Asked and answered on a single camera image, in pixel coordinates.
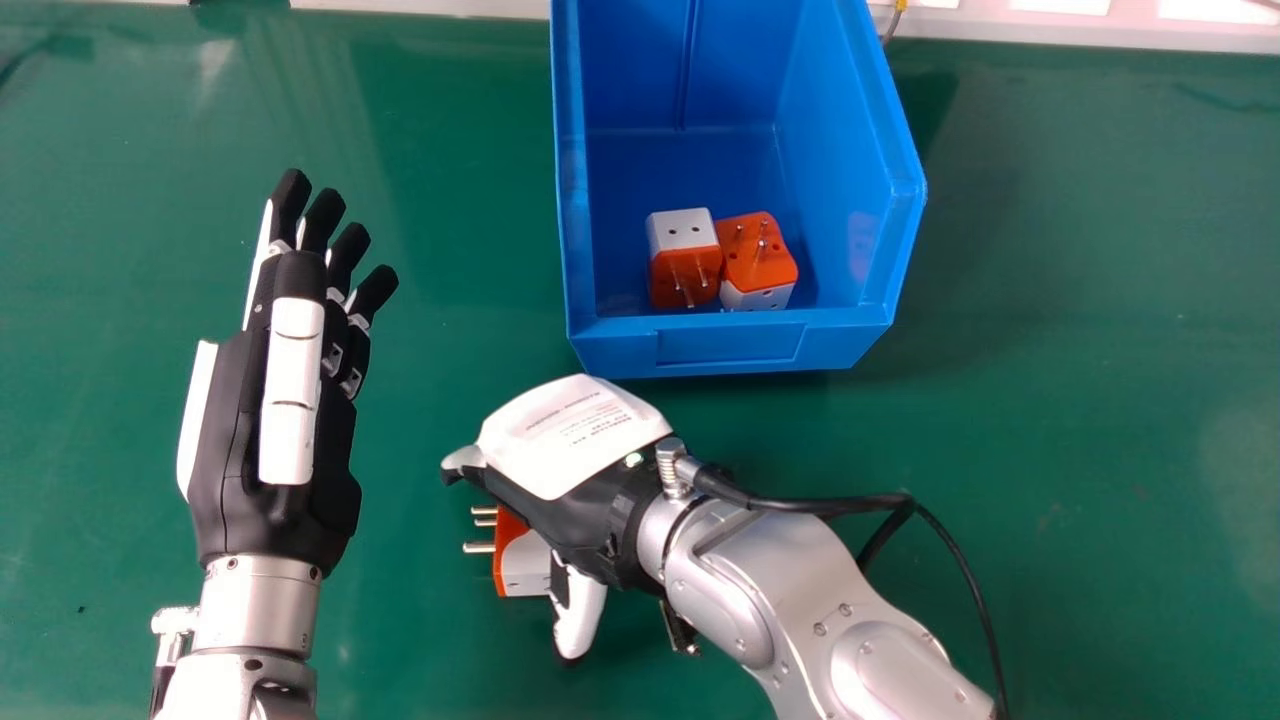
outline blue plastic bin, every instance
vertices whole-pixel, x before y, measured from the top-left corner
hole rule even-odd
[[[924,173],[865,0],[553,0],[568,338],[607,378],[850,368],[893,319]],[[645,218],[768,210],[787,310],[655,311]]]

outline white label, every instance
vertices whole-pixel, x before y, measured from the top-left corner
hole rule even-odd
[[[648,402],[607,380],[571,375],[502,406],[484,421],[476,445],[495,470],[556,500],[669,433]]]

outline black fingertip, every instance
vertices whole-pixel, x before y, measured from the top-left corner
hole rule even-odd
[[[347,314],[364,315],[366,320],[372,322],[374,313],[390,300],[398,287],[399,277],[396,274],[396,270],[390,265],[378,265],[374,268],[374,272],[369,273],[365,282],[360,283],[360,287],[356,288],[355,300],[352,300],[351,307],[347,309]]]
[[[283,240],[289,247],[297,246],[297,225],[302,210],[311,196],[311,181],[302,170],[284,172],[271,192],[271,240]]]
[[[343,228],[329,249],[329,287],[347,295],[351,292],[351,273],[369,250],[369,231],[360,223]]]
[[[324,258],[314,252],[285,252],[275,266],[275,297],[324,302]]]
[[[338,229],[338,223],[346,211],[347,202],[337,190],[326,187],[316,193],[306,214],[307,222],[302,237],[298,238],[298,250],[324,254],[329,237]]]

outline black cable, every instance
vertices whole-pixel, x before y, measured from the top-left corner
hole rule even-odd
[[[840,515],[861,515],[888,510],[891,511],[890,516],[883,524],[881,524],[879,528],[877,528],[870,539],[867,541],[867,544],[864,544],[863,550],[858,553],[858,568],[864,573],[893,533],[906,524],[906,521],[911,519],[911,515],[919,515],[920,519],[933,528],[933,532],[940,539],[942,539],[942,543],[947,546],[947,551],[951,552],[956,565],[960,566],[960,573],[964,575],[965,584],[969,585],[969,594],[973,596],[974,606],[978,609],[978,621],[982,624],[982,632],[987,637],[987,650],[991,653],[991,669],[996,678],[996,717],[998,720],[1011,720],[1011,715],[1009,714],[1009,693],[1005,689],[1005,670],[1000,662],[1000,647],[996,643],[996,629],[991,623],[991,612],[987,610],[987,601],[982,594],[982,587],[978,584],[978,578],[973,574],[973,569],[969,568],[969,561],[965,559],[964,552],[961,552],[955,538],[951,537],[951,533],[942,527],[942,523],[933,515],[933,512],[929,512],[928,509],[916,502],[911,495],[895,492],[818,500],[762,497],[737,487],[733,480],[730,479],[727,471],[714,465],[704,465],[698,471],[694,477],[694,488],[746,510],[801,512],[806,515],[819,515],[824,519],[837,518]]]

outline robotic hand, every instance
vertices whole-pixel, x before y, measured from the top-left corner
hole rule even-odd
[[[358,223],[333,247],[346,204],[289,170],[266,202],[241,332],[201,341],[178,439],[205,585],[198,607],[151,620],[160,651],[151,717],[315,717],[311,656],[320,582],[356,532],[348,468],[369,332],[396,291]]]
[[[498,542],[463,550],[497,553],[500,594],[550,594],[563,661],[589,650],[608,587],[640,588],[659,598],[675,651],[696,655],[701,634],[760,683],[778,717],[997,716],[992,698],[951,666],[937,638],[863,577],[860,566],[914,512],[956,550],[910,496],[753,496],[687,455],[653,406],[588,375],[508,402],[485,420],[475,445],[443,460],[442,477],[447,484],[468,480],[498,501],[472,509],[477,525],[495,527]],[[855,562],[819,515],[874,510],[893,514]],[[544,543],[526,542],[525,527]],[[508,592],[518,589],[509,582],[509,556],[517,555],[511,538],[522,548],[522,578],[545,580],[535,592]],[[540,573],[531,573],[539,547]],[[980,592],[974,582],[970,588],[1004,706],[995,638]]]

